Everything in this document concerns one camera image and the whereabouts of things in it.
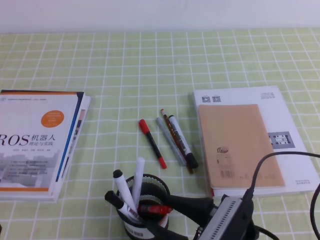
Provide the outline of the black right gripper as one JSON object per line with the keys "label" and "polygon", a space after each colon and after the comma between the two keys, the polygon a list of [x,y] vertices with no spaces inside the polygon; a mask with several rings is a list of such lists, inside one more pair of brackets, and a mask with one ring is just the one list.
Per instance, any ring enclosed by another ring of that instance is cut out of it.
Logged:
{"label": "black right gripper", "polygon": [[[195,240],[257,240],[260,231],[253,221],[251,197],[223,197],[219,205],[210,197],[168,195],[165,205],[198,224]],[[157,240],[188,240],[188,237],[147,220],[146,228]]]}

